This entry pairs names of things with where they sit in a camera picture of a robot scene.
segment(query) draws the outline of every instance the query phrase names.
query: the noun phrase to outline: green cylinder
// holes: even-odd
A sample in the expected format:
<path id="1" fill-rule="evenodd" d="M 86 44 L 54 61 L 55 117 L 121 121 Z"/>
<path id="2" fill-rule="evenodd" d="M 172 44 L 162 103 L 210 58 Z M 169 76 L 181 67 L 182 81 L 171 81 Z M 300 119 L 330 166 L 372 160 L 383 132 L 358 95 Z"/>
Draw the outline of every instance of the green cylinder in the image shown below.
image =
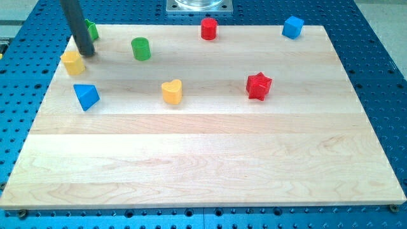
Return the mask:
<path id="1" fill-rule="evenodd" d="M 132 40 L 132 49 L 136 60 L 144 61 L 151 57 L 150 45 L 146 38 L 134 38 Z"/>

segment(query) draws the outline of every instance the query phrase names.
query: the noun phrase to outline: red star shape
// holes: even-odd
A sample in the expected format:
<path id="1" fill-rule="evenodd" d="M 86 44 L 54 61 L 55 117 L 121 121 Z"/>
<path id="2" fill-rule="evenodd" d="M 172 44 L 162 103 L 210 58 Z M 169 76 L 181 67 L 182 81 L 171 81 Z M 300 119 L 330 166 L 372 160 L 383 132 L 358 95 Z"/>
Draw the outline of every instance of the red star shape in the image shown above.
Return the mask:
<path id="1" fill-rule="evenodd" d="M 263 73 L 249 76 L 246 84 L 249 99 L 259 99 L 264 101 L 266 94 L 270 91 L 272 81 L 272 79 L 266 77 Z"/>

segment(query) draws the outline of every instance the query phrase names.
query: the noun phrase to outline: yellow block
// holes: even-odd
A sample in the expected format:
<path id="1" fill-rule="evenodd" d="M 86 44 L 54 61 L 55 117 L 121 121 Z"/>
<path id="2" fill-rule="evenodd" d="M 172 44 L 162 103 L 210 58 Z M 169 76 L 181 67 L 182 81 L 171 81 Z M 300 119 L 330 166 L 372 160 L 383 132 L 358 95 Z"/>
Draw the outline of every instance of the yellow block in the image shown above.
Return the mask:
<path id="1" fill-rule="evenodd" d="M 82 57 L 77 51 L 64 52 L 61 56 L 61 61 L 64 63 L 66 71 L 71 76 L 79 75 L 85 70 Z"/>
<path id="2" fill-rule="evenodd" d="M 165 82 L 161 85 L 163 99 L 169 104 L 179 104 L 183 97 L 183 83 L 181 80 Z"/>

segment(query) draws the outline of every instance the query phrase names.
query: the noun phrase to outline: blue pegboard table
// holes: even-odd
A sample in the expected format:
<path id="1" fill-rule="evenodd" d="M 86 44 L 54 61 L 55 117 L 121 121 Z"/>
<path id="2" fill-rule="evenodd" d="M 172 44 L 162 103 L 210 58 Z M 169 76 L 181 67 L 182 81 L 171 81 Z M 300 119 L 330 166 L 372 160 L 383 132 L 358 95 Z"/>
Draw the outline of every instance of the blue pegboard table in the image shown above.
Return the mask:
<path id="1" fill-rule="evenodd" d="M 407 191 L 407 82 L 352 0 L 234 0 L 233 15 L 166 15 L 164 0 L 83 0 L 99 24 L 282 25 L 295 15 L 323 25 Z M 0 183 L 23 146 L 71 32 L 58 1 L 39 0 L 0 60 Z M 0 228 L 407 228 L 407 204 L 242 209 L 0 211 Z"/>

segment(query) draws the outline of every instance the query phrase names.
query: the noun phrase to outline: light wood surface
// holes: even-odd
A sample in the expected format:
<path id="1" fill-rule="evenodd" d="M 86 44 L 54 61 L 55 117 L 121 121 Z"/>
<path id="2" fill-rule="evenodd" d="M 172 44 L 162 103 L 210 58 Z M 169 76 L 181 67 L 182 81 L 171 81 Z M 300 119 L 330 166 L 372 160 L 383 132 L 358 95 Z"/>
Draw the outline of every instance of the light wood surface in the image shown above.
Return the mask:
<path id="1" fill-rule="evenodd" d="M 0 199 L 5 209 L 401 204 L 323 27 L 98 25 L 80 76 L 60 64 Z M 134 60 L 130 42 L 149 39 Z M 76 47 L 70 40 L 67 50 Z M 273 78 L 264 102 L 247 76 Z M 183 81 L 180 105 L 160 85 Z M 86 113 L 75 83 L 96 85 Z"/>

